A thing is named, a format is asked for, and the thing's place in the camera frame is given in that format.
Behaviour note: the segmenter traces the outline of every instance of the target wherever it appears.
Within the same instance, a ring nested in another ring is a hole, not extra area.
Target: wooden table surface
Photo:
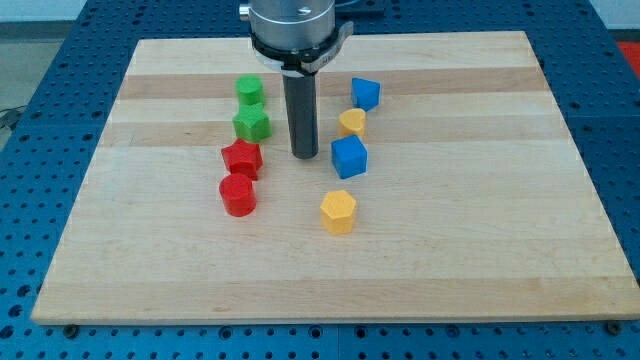
[[[273,136],[258,206],[226,215],[233,83]],[[330,163],[353,76],[380,81],[366,175]],[[248,39],[143,40],[32,313],[42,324],[625,319],[640,291],[522,32],[354,36],[318,75],[320,153],[289,151]],[[358,200],[353,233],[320,223]]]

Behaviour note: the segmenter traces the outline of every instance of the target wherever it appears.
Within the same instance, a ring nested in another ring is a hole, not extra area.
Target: yellow block
[[[331,235],[350,233],[356,214],[356,199],[346,190],[330,191],[320,205],[322,225]]]
[[[367,125],[367,113],[362,109],[350,109],[338,117],[338,136],[343,138],[358,135],[364,140],[364,129]]]

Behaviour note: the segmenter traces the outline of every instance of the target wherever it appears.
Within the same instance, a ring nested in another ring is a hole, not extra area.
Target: red hexagonal block
[[[241,173],[251,180],[258,180],[258,169],[262,167],[260,145],[237,139],[231,146],[222,149],[222,158],[232,174]]]

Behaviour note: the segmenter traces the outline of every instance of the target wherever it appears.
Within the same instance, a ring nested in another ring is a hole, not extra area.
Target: blue polygonal block
[[[331,143],[331,162],[340,179],[367,171],[367,149],[358,135],[351,135]]]
[[[360,78],[351,79],[353,107],[369,111],[380,103],[380,83]]]

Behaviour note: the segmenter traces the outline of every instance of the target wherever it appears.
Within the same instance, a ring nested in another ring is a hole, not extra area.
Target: red cylinder
[[[220,195],[229,215],[245,216],[256,208],[256,195],[251,179],[241,173],[228,175],[220,182]]]

